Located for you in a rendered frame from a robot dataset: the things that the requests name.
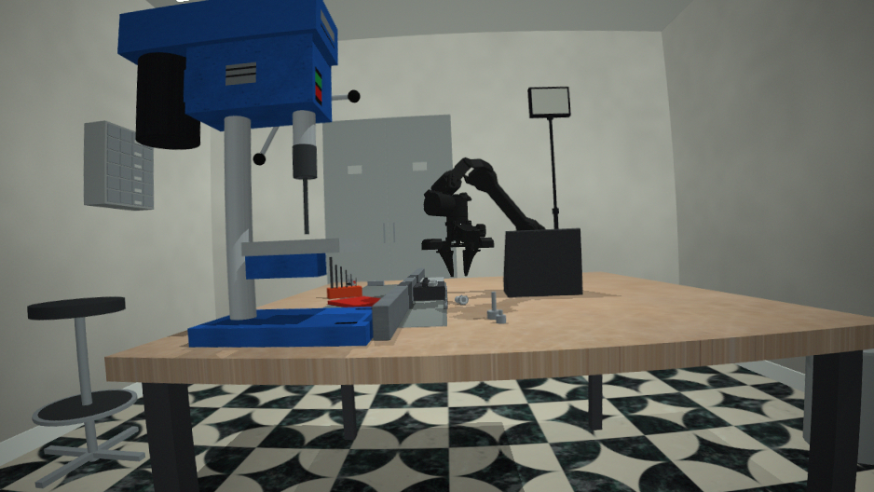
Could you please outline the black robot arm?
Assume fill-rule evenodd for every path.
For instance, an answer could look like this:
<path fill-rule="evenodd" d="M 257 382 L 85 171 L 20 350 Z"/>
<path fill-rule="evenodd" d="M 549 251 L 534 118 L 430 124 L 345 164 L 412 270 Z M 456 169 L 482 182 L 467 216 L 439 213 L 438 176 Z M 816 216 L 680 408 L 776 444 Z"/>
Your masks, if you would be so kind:
<path fill-rule="evenodd" d="M 468 176 L 465 175 L 470 168 L 473 168 L 473 170 Z M 466 192 L 453 195 L 460 189 L 462 177 L 464 177 L 466 184 L 473 185 L 478 190 L 486 192 L 515 225 L 516 231 L 545 229 L 536 220 L 528 218 L 523 214 L 498 184 L 498 177 L 493 167 L 480 158 L 469 159 L 464 157 L 452 171 L 445 172 L 431 186 L 431 190 L 424 194 L 424 211 L 427 215 L 444 216 L 446 218 L 468 217 L 468 201 L 471 201 L 471 197 Z M 459 220 L 455 221 L 452 228 L 452 239 L 460 239 L 464 243 L 476 243 L 479 242 L 479 238 L 485 237 L 486 229 L 484 224 L 472 226 L 471 220 L 467 220 L 466 223 L 466 225 L 461 225 Z"/>

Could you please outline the red flat square plate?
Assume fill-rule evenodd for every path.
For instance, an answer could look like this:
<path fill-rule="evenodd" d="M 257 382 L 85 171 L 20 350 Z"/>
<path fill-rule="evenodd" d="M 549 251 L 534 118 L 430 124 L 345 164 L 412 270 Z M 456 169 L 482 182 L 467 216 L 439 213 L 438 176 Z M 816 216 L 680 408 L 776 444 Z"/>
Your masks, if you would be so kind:
<path fill-rule="evenodd" d="M 354 297 L 354 298 L 355 299 L 345 298 L 345 299 L 331 300 L 331 301 L 328 301 L 328 305 L 333 305 L 333 306 L 338 306 L 338 307 L 343 307 L 343 308 L 371 307 L 378 300 L 381 299 L 381 298 L 368 297 L 368 296 L 359 296 L 359 297 Z"/>

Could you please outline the blue drill press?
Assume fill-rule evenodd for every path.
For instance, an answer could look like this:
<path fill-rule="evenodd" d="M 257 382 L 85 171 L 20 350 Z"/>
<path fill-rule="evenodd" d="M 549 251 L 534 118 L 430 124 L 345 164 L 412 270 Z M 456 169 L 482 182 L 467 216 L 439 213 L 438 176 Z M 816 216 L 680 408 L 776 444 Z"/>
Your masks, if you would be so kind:
<path fill-rule="evenodd" d="M 309 234 L 316 123 L 332 122 L 332 101 L 361 98 L 357 90 L 332 95 L 337 28 L 323 0 L 205 0 L 122 13 L 117 54 L 138 65 L 137 143 L 197 148 L 200 122 L 225 132 L 229 315 L 188 328 L 189 347 L 367 346 L 372 307 L 256 309 L 253 279 L 320 277 L 327 253 L 362 252 L 361 239 L 253 242 L 251 129 L 273 127 L 253 156 L 261 166 L 278 128 L 293 125 L 293 178 L 303 180 Z"/>

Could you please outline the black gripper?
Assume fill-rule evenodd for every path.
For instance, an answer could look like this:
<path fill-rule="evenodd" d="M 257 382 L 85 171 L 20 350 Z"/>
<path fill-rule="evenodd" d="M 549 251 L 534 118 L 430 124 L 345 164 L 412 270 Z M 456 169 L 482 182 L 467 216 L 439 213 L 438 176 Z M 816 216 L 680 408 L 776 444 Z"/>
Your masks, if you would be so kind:
<path fill-rule="evenodd" d="M 442 239 L 423 239 L 421 243 L 422 250 L 438 250 L 437 253 L 443 258 L 445 265 L 451 277 L 454 277 L 453 252 L 451 247 L 465 247 L 463 250 L 463 269 L 464 276 L 468 276 L 473 257 L 480 252 L 479 248 L 494 248 L 492 238 L 480 238 L 479 242 L 460 243 L 460 239 L 452 239 L 452 228 L 456 220 L 459 220 L 461 225 L 466 225 L 468 217 L 447 217 L 445 226 L 447 228 L 447 238 Z M 451 242 L 456 243 L 451 243 Z M 458 245 L 455 245 L 458 244 Z"/>

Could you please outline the red drill bit holder with black bits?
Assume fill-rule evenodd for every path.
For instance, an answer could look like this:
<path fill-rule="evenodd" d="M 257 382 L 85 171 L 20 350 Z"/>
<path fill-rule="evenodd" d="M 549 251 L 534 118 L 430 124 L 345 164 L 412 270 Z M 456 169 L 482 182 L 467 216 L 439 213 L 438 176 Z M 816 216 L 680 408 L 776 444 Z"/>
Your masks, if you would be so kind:
<path fill-rule="evenodd" d="M 362 287 L 359 286 L 359 285 L 357 286 L 357 284 L 356 284 L 356 286 L 352 286 L 352 282 L 351 282 L 351 274 L 350 274 L 350 283 L 351 283 L 351 286 L 348 286 L 348 282 L 347 282 L 347 271 L 346 271 L 346 287 L 343 287 L 343 281 L 342 281 L 342 267 L 340 267 L 340 277 L 341 277 L 341 287 L 338 287 L 338 282 L 337 282 L 337 265 L 335 265 L 335 285 L 336 285 L 336 288 L 334 288 L 334 281 L 333 281 L 333 259 L 332 259 L 332 257 L 330 257 L 330 278 L 331 278 L 331 288 L 334 288 L 334 289 L 328 289 L 328 288 L 327 288 L 327 298 L 329 298 L 329 299 L 336 299 L 336 298 L 345 298 L 345 297 L 362 296 Z"/>

